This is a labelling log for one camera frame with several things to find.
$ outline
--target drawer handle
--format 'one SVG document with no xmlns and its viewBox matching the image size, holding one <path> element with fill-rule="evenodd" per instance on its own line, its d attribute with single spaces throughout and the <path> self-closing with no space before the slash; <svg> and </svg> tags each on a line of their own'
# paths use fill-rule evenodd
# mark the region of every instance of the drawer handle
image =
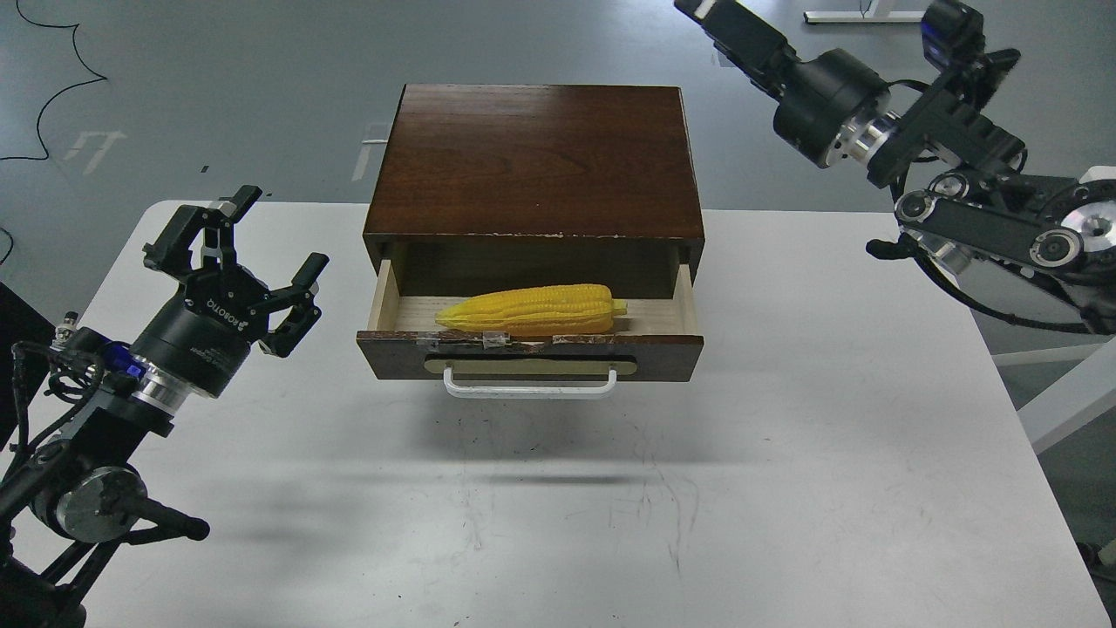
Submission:
<svg viewBox="0 0 1116 628">
<path fill-rule="evenodd" d="M 446 393 L 461 399 L 604 399 L 616 388 L 616 369 L 608 369 L 604 386 L 461 386 L 446 365 L 442 381 Z"/>
</svg>

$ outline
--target white table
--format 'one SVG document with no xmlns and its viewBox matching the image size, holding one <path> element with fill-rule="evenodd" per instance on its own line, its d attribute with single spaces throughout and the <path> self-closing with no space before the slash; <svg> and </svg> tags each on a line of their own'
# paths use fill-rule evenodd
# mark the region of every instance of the white table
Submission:
<svg viewBox="0 0 1116 628">
<path fill-rule="evenodd" d="M 132 340 L 170 296 L 140 249 L 177 204 L 85 325 Z M 473 402 L 376 381 L 357 350 L 365 211 L 241 222 L 273 287 L 333 258 L 324 320 L 132 458 L 213 532 L 122 549 L 88 626 L 1109 626 L 969 311 L 864 252 L 891 215 L 706 212 L 692 383 Z M 64 547 L 17 526 L 32 567 Z"/>
</svg>

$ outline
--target toy corn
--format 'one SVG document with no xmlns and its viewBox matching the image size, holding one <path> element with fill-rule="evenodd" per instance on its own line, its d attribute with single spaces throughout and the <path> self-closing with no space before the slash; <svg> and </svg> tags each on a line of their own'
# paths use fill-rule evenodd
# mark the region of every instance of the toy corn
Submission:
<svg viewBox="0 0 1116 628">
<path fill-rule="evenodd" d="M 613 317 L 626 312 L 627 303 L 613 298 L 608 286 L 574 283 L 482 293 L 442 309 L 434 322 L 520 337 L 602 335 L 613 328 Z"/>
</svg>

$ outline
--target gray floor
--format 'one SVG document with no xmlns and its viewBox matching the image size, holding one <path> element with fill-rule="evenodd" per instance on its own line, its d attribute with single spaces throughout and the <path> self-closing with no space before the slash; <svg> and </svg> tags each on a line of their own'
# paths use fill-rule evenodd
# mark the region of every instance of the gray floor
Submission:
<svg viewBox="0 0 1116 628">
<path fill-rule="evenodd" d="M 1028 171 L 1079 175 L 1116 163 L 1116 2 L 971 3 L 985 16 L 990 48 L 1023 52 L 987 114 L 1028 143 Z M 886 78 L 934 76 L 917 27 L 802 23 L 802 10 L 855 9 L 855 1 L 748 4 L 804 58 L 841 47 Z M 0 226 L 16 240 L 0 280 L 50 319 L 88 302 L 138 215 L 158 200 L 213 199 L 253 183 L 270 200 L 366 202 L 382 147 L 360 142 L 383 136 L 408 81 L 679 85 L 706 209 L 889 211 L 887 195 L 859 166 L 818 171 L 776 137 L 775 103 L 722 67 L 668 0 L 20 6 L 33 20 L 80 22 L 84 58 L 109 78 L 68 91 L 46 110 L 49 161 L 0 162 Z M 89 78 L 69 31 L 29 25 L 4 0 L 0 67 L 0 156 L 40 154 L 35 119 L 42 103 Z M 100 151 L 109 133 L 115 139 Z M 84 147 L 71 151 L 83 134 Z M 923 167 L 912 183 L 934 173 Z M 793 263 L 795 242 L 787 247 L 782 262 Z M 1072 318 L 994 269 L 974 269 L 962 284 L 1023 316 Z M 982 317 L 978 323 L 993 354 L 1096 342 Z M 1003 376 L 1021 404 L 1064 369 Z M 1114 425 L 1107 417 L 1042 457 L 1070 525 L 1097 542 L 1116 537 Z"/>
</svg>

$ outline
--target cable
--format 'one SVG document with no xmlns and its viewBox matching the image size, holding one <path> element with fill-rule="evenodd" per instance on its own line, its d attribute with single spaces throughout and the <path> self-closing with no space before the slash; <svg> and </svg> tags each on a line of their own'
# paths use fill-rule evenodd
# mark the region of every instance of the cable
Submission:
<svg viewBox="0 0 1116 628">
<path fill-rule="evenodd" d="M 16 422 L 18 436 L 16 441 L 16 446 L 13 448 L 16 455 L 11 460 L 11 464 L 8 466 L 8 471 L 4 473 L 4 480 L 10 477 L 16 471 L 23 465 L 31 455 L 39 447 L 39 445 L 46 441 L 48 436 L 57 432 L 60 427 L 69 423 L 83 408 L 93 399 L 93 396 L 100 388 L 100 383 L 105 377 L 104 361 L 102 358 L 95 354 L 86 354 L 84 351 L 71 351 L 67 352 L 68 356 L 73 358 L 78 358 L 83 363 L 88 364 L 94 369 L 93 379 L 89 386 L 83 392 L 81 397 L 74 404 L 74 407 L 66 412 L 58 421 L 54 422 L 46 429 L 40 432 L 35 438 L 28 439 L 30 435 L 30 424 L 27 417 L 27 408 L 30 402 L 27 399 L 26 385 L 26 371 L 23 367 L 23 361 L 27 359 L 29 354 L 35 354 L 42 356 L 51 364 L 57 364 L 60 361 L 58 354 L 52 351 L 50 348 L 27 341 L 20 341 L 12 346 L 12 396 L 16 402 Z"/>
<path fill-rule="evenodd" d="M 1021 317 L 1016 317 L 1014 313 L 1008 313 L 1000 311 L 999 309 L 993 309 L 983 302 L 977 300 L 975 298 L 969 296 L 955 284 L 953 281 L 947 279 L 945 274 L 939 270 L 937 264 L 931 259 L 930 253 L 924 251 L 911 235 L 903 233 L 899 239 L 910 239 L 910 244 L 914 247 L 914 260 L 922 268 L 922 271 L 930 277 L 930 280 L 934 282 L 935 286 L 942 289 L 945 293 L 953 297 L 958 302 L 961 302 L 970 309 L 974 309 L 984 313 L 987 317 L 991 317 L 998 321 L 1003 321 L 1009 326 L 1018 326 L 1020 328 L 1031 328 L 1035 330 L 1046 330 L 1048 332 L 1062 332 L 1067 335 L 1093 335 L 1089 328 L 1085 327 L 1083 323 L 1047 323 L 1043 321 L 1033 321 L 1031 319 L 1023 319 Z"/>
<path fill-rule="evenodd" d="M 103 75 L 103 74 L 100 74 L 99 71 L 93 69 L 92 67 L 89 67 L 89 64 L 85 62 L 85 59 L 81 58 L 81 52 L 77 51 L 77 27 L 81 26 L 80 23 L 71 23 L 69 26 L 62 26 L 62 25 L 37 22 L 37 21 L 35 21 L 35 20 L 32 20 L 32 19 L 30 19 L 30 18 L 28 18 L 27 16 L 23 15 L 23 10 L 19 8 L 19 0 L 16 0 L 16 11 L 19 13 L 19 17 L 23 18 L 23 20 L 26 22 L 35 25 L 35 26 L 40 26 L 42 28 L 71 28 L 71 29 L 74 29 L 74 31 L 70 33 L 70 42 L 74 45 L 74 54 L 77 55 L 77 60 L 81 62 L 81 65 L 85 67 L 85 69 L 89 70 L 89 74 L 93 74 L 94 76 L 97 77 L 97 78 L 94 78 L 92 80 L 85 80 L 85 81 L 81 81 L 81 83 L 75 83 L 74 85 L 70 85 L 69 87 L 64 87 L 62 89 L 59 89 L 58 91 L 55 93 L 54 96 L 50 97 L 50 99 L 48 99 L 46 102 L 46 104 L 42 105 L 42 108 L 39 109 L 39 115 L 35 119 L 35 134 L 39 136 L 39 145 L 42 146 L 42 152 L 45 153 L 44 156 L 40 156 L 40 157 L 36 157 L 36 156 L 6 156 L 6 157 L 0 157 L 0 161 L 8 161 L 8 160 L 47 161 L 48 158 L 50 158 L 50 151 L 47 149 L 47 144 L 46 144 L 46 142 L 42 141 L 41 125 L 42 125 L 42 114 L 44 114 L 44 112 L 47 110 L 47 107 L 50 106 L 50 103 L 55 102 L 55 98 L 57 98 L 58 96 L 61 96 L 66 91 L 69 91 L 70 89 L 74 89 L 75 87 L 81 87 L 83 85 L 92 85 L 94 83 L 100 83 L 102 80 L 108 80 L 108 77 L 105 76 L 105 75 Z"/>
<path fill-rule="evenodd" d="M 0 231 L 3 231 L 3 234 L 8 235 L 8 251 L 3 253 L 3 257 L 0 257 L 0 265 L 3 265 L 3 262 L 8 261 L 8 255 L 11 254 L 11 250 L 16 248 L 16 236 L 11 234 L 11 231 L 4 229 L 3 226 L 0 226 Z"/>
</svg>

